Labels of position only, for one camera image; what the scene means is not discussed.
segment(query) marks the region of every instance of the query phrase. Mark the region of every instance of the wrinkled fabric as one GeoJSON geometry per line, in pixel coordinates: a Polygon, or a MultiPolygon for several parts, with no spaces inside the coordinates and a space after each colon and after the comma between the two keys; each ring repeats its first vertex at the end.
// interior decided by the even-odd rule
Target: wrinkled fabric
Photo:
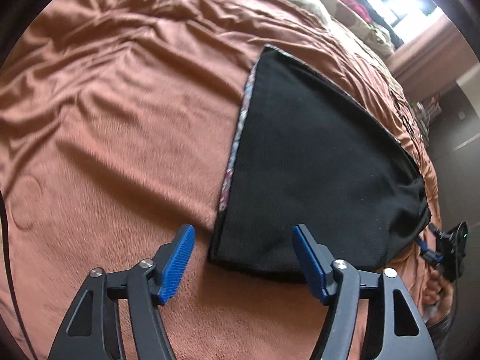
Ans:
{"type": "MultiPolygon", "coordinates": [[[[310,356],[326,308],[306,286],[206,264],[243,88],[266,43],[327,75],[400,140],[441,226],[433,166],[400,117],[412,120],[406,100],[393,93],[397,110],[378,70],[306,11],[281,0],[54,0],[0,71],[0,188],[16,295],[40,359],[92,267],[130,268],[181,223],[197,241],[161,308],[177,358],[310,356]]],[[[428,268],[417,255],[411,246],[392,266],[419,304],[428,268]]],[[[27,352],[3,276],[0,299],[27,352]]],[[[365,318],[362,302],[351,359],[365,318]]],[[[124,302],[121,322],[135,359],[124,302]]]]}

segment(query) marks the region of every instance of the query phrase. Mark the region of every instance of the black fabric bag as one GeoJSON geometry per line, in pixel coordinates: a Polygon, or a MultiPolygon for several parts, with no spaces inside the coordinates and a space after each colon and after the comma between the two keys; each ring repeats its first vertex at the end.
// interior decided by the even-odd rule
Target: black fabric bag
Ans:
{"type": "Polygon", "coordinates": [[[209,261],[303,281],[291,235],[358,269],[387,264],[430,221],[413,158],[337,85],[267,46],[245,87],[209,261]]]}

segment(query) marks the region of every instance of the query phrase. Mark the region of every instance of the red fabric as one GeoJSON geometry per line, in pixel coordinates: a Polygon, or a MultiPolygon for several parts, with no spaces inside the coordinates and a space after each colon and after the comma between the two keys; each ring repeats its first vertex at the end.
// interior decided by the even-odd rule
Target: red fabric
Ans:
{"type": "Polygon", "coordinates": [[[347,7],[349,7],[352,11],[354,11],[357,15],[359,15],[368,24],[371,24],[374,22],[371,19],[370,14],[368,13],[368,9],[366,9],[365,5],[360,4],[357,0],[340,0],[340,1],[344,3],[347,7]]]}

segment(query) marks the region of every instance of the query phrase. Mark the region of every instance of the brown bedspread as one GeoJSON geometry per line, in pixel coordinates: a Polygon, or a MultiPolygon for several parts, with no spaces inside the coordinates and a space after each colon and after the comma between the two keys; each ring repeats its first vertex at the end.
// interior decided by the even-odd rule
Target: brown bedspread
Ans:
{"type": "MultiPolygon", "coordinates": [[[[0,75],[13,278],[41,359],[90,268],[126,269],[184,222],[196,226],[196,246],[177,297],[161,309],[178,359],[309,358],[326,308],[306,286],[205,264],[243,86],[265,43],[326,74],[400,139],[440,225],[433,166],[385,77],[305,11],[280,0],[55,0],[0,75]]],[[[419,303],[428,269],[416,255],[412,247],[392,266],[419,303]]],[[[25,348],[4,277],[0,299],[25,348]]],[[[351,359],[365,318],[363,302],[351,359]]]]}

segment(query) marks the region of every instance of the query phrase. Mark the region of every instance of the screw head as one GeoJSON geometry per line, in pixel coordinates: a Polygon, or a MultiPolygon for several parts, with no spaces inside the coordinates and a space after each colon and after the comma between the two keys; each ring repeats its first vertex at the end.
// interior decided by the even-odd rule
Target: screw head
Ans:
{"type": "Polygon", "coordinates": [[[153,266],[153,260],[152,259],[143,259],[138,263],[138,265],[141,266],[141,268],[150,268],[153,266]]]}
{"type": "Polygon", "coordinates": [[[102,268],[94,268],[90,271],[90,276],[93,278],[97,278],[99,276],[103,275],[103,269],[102,268]]]}
{"type": "Polygon", "coordinates": [[[336,259],[333,265],[338,269],[346,269],[348,267],[348,263],[344,259],[336,259]]]}
{"type": "Polygon", "coordinates": [[[387,276],[388,278],[395,278],[397,276],[397,271],[393,268],[385,268],[383,270],[383,273],[385,274],[385,276],[387,276]]]}

